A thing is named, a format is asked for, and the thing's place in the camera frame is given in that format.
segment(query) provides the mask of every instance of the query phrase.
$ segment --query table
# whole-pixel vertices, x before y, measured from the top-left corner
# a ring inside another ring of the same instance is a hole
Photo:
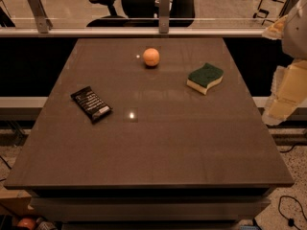
[[[142,60],[149,47],[160,52],[154,69]],[[206,62],[224,78],[203,96],[185,83]],[[88,85],[113,108],[94,125],[70,98]],[[221,38],[87,38],[5,186],[64,222],[237,221],[293,184]]]

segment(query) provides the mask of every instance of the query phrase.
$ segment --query green sponge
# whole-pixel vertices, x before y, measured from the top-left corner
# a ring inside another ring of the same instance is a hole
[[[190,73],[186,84],[205,95],[209,88],[222,81],[223,73],[222,69],[205,63],[202,68]]]

